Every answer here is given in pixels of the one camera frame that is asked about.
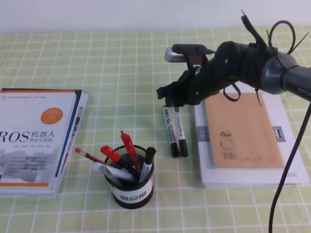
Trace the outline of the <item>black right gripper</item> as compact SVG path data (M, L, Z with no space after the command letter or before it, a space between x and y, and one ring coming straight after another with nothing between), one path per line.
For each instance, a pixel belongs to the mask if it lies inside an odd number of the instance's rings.
M165 100L166 107L179 108L198 105L201 101L222 91L230 101L239 98L229 96L225 89L233 86L238 97L237 71L241 60L239 45L233 41L223 42L214 54L207 55L208 63L185 70L177 81L157 89L157 98Z

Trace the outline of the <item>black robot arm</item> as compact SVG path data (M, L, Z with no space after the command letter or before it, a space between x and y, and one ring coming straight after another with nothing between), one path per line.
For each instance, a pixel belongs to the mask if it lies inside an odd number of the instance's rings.
M236 82L269 94L289 91L311 99L311 70L299 66L289 54L233 41L216 51L201 44L174 44L165 54L167 62L184 62L188 69L171 84L157 89L157 97L168 107L198 105Z

